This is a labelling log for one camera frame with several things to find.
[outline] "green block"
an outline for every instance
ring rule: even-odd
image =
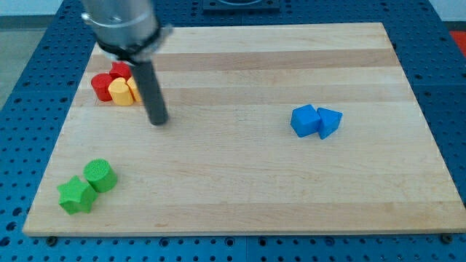
[[[92,203],[97,199],[97,192],[89,183],[82,182],[77,175],[69,182],[57,187],[60,192],[58,204],[69,214],[77,212],[89,213]]]
[[[117,184],[117,176],[105,159],[94,159],[84,167],[84,178],[99,193],[112,189]]]

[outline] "wooden board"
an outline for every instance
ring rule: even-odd
[[[96,48],[24,232],[31,236],[397,234],[466,229],[466,210],[380,23],[176,28],[154,57],[170,121],[96,100]],[[344,113],[298,138],[294,108]],[[105,158],[90,214],[56,186]]]

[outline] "red block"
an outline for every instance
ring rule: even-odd
[[[97,98],[101,101],[110,101],[111,96],[108,92],[108,86],[114,79],[109,74],[97,74],[92,78],[90,84],[94,89]]]
[[[112,62],[110,76],[114,79],[123,77],[124,79],[128,80],[131,77],[131,69],[123,62]]]
[[[463,55],[466,57],[466,32],[451,31],[450,34],[453,37],[454,41],[457,43]]]

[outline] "green cylinder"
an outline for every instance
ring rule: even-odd
[[[104,193],[117,184],[117,176],[105,159],[94,159],[84,167],[84,178],[98,193]]]

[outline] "toy block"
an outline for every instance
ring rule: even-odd
[[[108,92],[108,86],[113,80],[114,79],[111,78],[109,74],[97,74],[90,81],[90,84],[100,101],[106,102],[111,100],[110,93]]]
[[[130,88],[126,85],[126,80],[119,77],[113,80],[108,86],[108,92],[115,104],[119,106],[130,106],[133,104],[133,96],[131,95]]]
[[[60,192],[58,204],[69,214],[77,212],[89,213],[92,203],[97,199],[97,192],[88,182],[82,182],[77,175],[69,182],[57,187]]]
[[[300,138],[317,132],[319,125],[320,116],[312,105],[296,108],[291,114],[291,126]]]
[[[136,84],[136,81],[134,81],[134,77],[131,76],[126,81],[126,84],[128,87],[130,87],[131,95],[133,95],[134,101],[141,102],[141,94],[139,94],[138,85]]]
[[[123,62],[112,62],[109,73],[113,79],[122,77],[125,80],[128,80],[132,76],[130,67]]]
[[[318,130],[320,139],[326,139],[331,133],[338,129],[343,113],[325,108],[318,108],[317,113],[321,119]]]
[[[98,193],[111,190],[117,184],[117,176],[105,159],[94,159],[84,167],[84,178]]]

